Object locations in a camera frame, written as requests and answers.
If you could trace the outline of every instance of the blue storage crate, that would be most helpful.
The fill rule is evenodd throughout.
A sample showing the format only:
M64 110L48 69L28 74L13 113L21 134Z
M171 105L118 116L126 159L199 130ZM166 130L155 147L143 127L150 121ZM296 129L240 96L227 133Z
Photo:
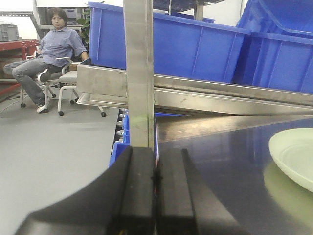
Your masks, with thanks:
M313 38L313 1L249 0L237 26L252 32Z
M123 130L127 135L129 135L129 115L125 115L123 119Z
M129 143L114 143L112 154L110 157L109 167L116 161L116 159L122 154L122 152L129 146Z
M95 65L126 69L123 8L89 2L89 56ZM154 73L230 82L250 31L154 13Z
M187 15L187 14L182 14L182 13L178 13L178 12L172 12L171 16L178 16L178 17L183 17L183 18L187 18L187 19L194 19L193 15ZM203 21L208 22L208 23L214 23L215 19L203 18Z
M245 42L234 83L313 93L313 39L253 33Z

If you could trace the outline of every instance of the man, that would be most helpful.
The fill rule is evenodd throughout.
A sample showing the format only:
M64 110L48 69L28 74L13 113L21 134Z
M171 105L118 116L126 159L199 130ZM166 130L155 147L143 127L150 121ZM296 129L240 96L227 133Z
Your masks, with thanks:
M46 81L47 77L62 71L62 67L68 63L66 59L56 60L56 58L71 58L73 52L83 60L88 59L87 50L78 33L67 28L65 11L61 8L52 8L49 13L54 30L42 38L41 50L35 52L36 58L14 62L3 68L6 74L12 75L23 86L31 100L38 106L37 113L42 113L47 107L45 95L32 77L39 74L39 81Z

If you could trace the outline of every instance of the sneaker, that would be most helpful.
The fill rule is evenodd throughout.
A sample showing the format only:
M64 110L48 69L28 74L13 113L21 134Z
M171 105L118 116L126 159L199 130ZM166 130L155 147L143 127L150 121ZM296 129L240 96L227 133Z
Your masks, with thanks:
M37 76L38 82L46 82L51 77L51 72L49 69L45 69L43 72L39 73Z
M39 104L37 113L39 114L46 113L46 109L48 109L49 102L50 102L50 97L48 97L47 105L45 105L45 102Z

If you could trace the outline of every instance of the stainless steel table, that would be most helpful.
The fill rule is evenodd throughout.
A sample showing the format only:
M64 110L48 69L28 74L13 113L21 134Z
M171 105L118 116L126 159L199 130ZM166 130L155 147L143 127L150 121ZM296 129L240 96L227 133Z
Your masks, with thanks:
M273 162L268 141L312 116L158 117L159 150L187 149L205 182L252 235L313 234L313 193Z

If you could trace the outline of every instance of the gray storage box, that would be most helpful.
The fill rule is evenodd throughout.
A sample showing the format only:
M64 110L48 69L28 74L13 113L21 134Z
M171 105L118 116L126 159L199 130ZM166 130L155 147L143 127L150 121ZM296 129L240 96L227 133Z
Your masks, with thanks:
M18 26L15 24L0 24L0 41L15 41L19 39Z

